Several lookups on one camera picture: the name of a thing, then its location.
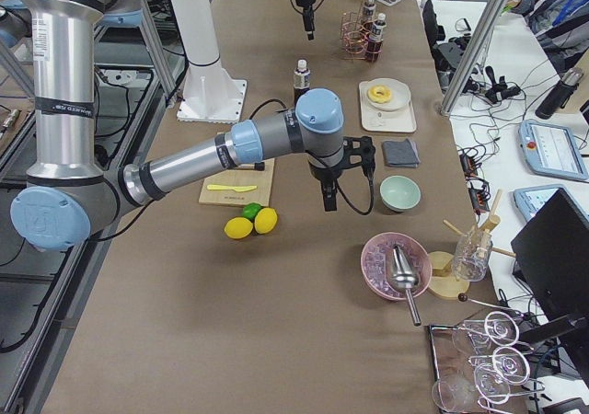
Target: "metal pole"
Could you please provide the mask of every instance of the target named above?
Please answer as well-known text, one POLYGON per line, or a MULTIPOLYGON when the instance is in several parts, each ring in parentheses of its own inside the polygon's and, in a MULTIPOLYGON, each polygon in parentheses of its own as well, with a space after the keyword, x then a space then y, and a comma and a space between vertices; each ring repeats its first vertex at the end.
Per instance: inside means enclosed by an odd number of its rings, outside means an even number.
POLYGON ((164 55, 164 47, 157 34, 156 23, 152 19, 151 12, 149 12, 149 4, 147 4, 147 0, 141 0, 141 8, 144 16, 141 25, 139 26, 139 30, 141 30, 145 46, 147 47, 147 52, 151 57, 151 61, 154 63, 157 76, 162 83, 164 92, 166 96, 170 96, 170 102, 168 103, 168 107, 170 107, 176 102, 176 94, 172 93, 176 82, 174 81, 174 77, 167 65, 166 56, 164 55))
POLYGON ((35 98, 35 85, 32 77, 22 67, 14 53, 2 41, 0 41, 0 64, 15 79, 27 97, 35 98))
POLYGON ((468 43, 467 49, 460 60, 460 65, 457 67, 452 81, 445 92, 445 97, 440 107, 440 113, 442 115, 449 116, 458 101, 458 97, 460 97, 462 89, 472 74, 472 69, 477 59, 480 57, 485 44, 491 38, 497 18, 505 7, 505 2, 507 0, 489 0, 489 3, 485 6, 485 10, 480 16, 479 24, 472 34, 472 39, 468 43))

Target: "wooden cutting board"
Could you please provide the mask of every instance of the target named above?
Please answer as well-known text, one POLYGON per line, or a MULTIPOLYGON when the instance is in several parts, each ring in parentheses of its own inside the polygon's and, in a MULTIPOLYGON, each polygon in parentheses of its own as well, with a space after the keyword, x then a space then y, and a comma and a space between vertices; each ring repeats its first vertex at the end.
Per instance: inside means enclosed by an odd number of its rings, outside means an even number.
POLYGON ((272 178, 274 176, 274 159, 264 161, 264 170, 230 169, 204 179, 202 183, 200 204, 234 205, 240 207, 250 202, 268 207, 272 178), (209 184, 224 186, 258 186, 255 190, 237 193, 232 190, 207 190, 209 184))

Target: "white table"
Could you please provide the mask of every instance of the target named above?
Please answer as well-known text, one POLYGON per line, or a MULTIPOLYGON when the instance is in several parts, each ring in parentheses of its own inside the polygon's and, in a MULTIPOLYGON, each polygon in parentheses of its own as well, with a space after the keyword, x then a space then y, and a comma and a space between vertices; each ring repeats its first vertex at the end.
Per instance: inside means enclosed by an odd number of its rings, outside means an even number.
MULTIPOLYGON (((465 17, 474 30, 484 6, 485 4, 480 2, 433 1, 438 24, 444 26, 447 39, 464 33, 456 31, 455 24, 460 18, 465 17)), ((459 28, 463 26, 463 23, 458 23, 459 28)), ((511 250, 511 241, 525 224, 523 216, 518 212, 513 201, 512 192, 514 189, 555 183, 564 184, 577 202, 586 211, 589 211, 589 186, 582 182, 536 175, 525 163, 517 136, 518 125, 523 119, 526 106, 529 106, 536 98, 548 93, 547 91, 554 86, 559 78, 521 16, 507 13, 499 18, 493 31, 485 65, 493 67, 497 80, 501 75, 505 75, 507 82, 516 83, 523 88, 526 98, 526 101, 504 101, 501 106, 491 109, 493 112, 501 110, 496 113, 496 117, 512 120, 497 121, 500 127, 505 126, 498 133, 491 133, 493 137, 500 137, 496 143, 499 146, 499 151, 483 163, 480 173, 490 182, 491 201, 498 189, 503 190, 497 210, 497 214, 501 216, 501 223, 493 230, 493 245, 511 250)), ((538 105, 539 101, 536 101, 527 110, 525 114, 527 120, 537 120, 534 111, 538 105)), ((482 143, 490 140, 486 135, 487 129, 485 127, 473 126, 474 123, 492 125, 492 120, 485 111, 475 111, 488 107, 489 105, 483 100, 474 98, 472 95, 460 97, 450 117, 456 145, 460 147, 476 145, 475 136, 482 143)), ((587 134, 588 126, 580 113, 574 115, 557 113, 544 122, 570 127, 576 136, 585 137, 587 134)), ((487 148, 492 151, 492 145, 488 145, 487 148)), ((495 291, 503 289, 508 298, 524 293, 521 285, 511 274, 513 265, 514 260, 511 258, 497 253, 491 255, 490 269, 495 291)), ((510 306, 526 311, 527 303, 528 298, 526 297, 511 301, 510 306)), ((585 403, 589 403, 589 390, 581 380, 570 381, 555 376, 544 377, 541 380, 547 386, 545 394, 553 401, 548 402, 540 399, 540 406, 551 405, 570 397, 582 397, 585 403)))

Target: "yellow spoon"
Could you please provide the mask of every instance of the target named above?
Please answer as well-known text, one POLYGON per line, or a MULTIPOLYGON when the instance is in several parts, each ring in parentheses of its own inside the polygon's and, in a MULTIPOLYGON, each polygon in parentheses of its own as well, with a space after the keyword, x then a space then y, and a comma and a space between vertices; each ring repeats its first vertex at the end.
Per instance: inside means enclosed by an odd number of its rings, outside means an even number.
POLYGON ((239 193, 243 193, 244 191, 252 191, 257 189, 258 186, 222 186, 220 184, 207 184, 207 190, 232 190, 237 191, 239 193))

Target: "lemon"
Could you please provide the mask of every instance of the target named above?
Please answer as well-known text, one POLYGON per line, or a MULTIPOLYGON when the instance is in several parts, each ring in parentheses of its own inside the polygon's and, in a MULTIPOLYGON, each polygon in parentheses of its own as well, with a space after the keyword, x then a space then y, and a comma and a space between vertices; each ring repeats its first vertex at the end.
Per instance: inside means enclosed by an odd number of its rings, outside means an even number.
POLYGON ((231 239, 241 239, 249 235, 253 228, 254 224, 249 219, 238 216, 227 221, 223 230, 231 239))
POLYGON ((261 235, 269 233, 276 226, 278 222, 278 213, 272 207, 261 209, 256 215, 254 226, 256 232, 261 235))

